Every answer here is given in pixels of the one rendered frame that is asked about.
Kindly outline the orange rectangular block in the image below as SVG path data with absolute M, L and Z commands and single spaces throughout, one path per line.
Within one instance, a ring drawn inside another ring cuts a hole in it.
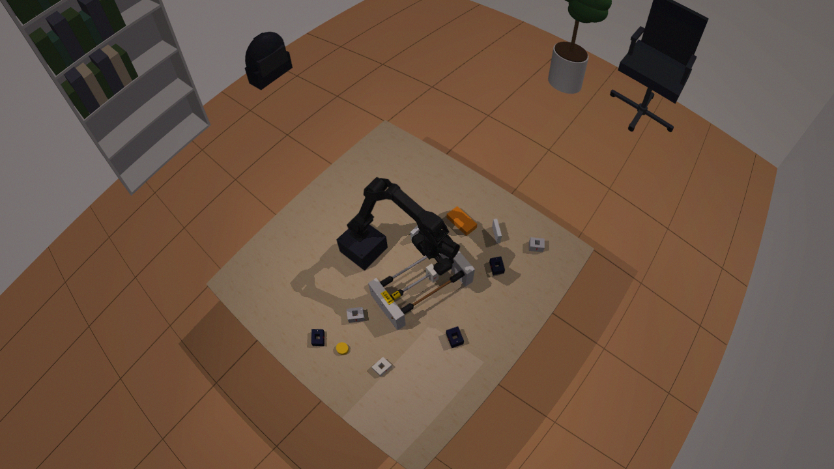
M 470 216 L 467 216 L 467 214 L 465 214 L 459 206 L 456 206 L 453 210 L 447 213 L 447 218 L 458 229 L 460 229 L 465 236 L 477 228 L 477 223 L 472 220 Z

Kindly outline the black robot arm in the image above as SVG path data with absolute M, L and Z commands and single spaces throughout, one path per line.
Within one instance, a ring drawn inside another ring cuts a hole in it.
M 388 189 L 387 189 L 388 188 Z M 386 191 L 385 191 L 386 190 Z M 367 226 L 373 221 L 372 210 L 377 200 L 389 199 L 412 217 L 419 227 L 419 233 L 425 239 L 425 247 L 435 249 L 446 257 L 454 259 L 461 245 L 453 242 L 450 238 L 449 229 L 440 216 L 421 208 L 408 195 L 400 190 L 399 185 L 390 183 L 386 178 L 376 177 L 364 189 L 364 202 L 357 215 L 352 218 L 347 227 L 351 230 L 350 236 L 361 242 L 370 231 Z

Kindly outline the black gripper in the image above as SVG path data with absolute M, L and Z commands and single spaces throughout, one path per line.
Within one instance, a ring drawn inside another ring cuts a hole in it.
M 434 265 L 434 270 L 437 274 L 440 274 L 441 276 L 442 274 L 445 274 L 447 271 L 452 269 L 453 264 L 450 262 L 448 258 L 442 259 L 442 257 L 440 256 L 440 252 L 437 251 L 437 248 L 428 249 L 425 247 L 425 239 L 422 234 L 416 234 L 412 238 L 412 242 L 415 248 L 417 248 L 423 256 L 426 255 L 428 259 L 436 259 L 437 263 Z

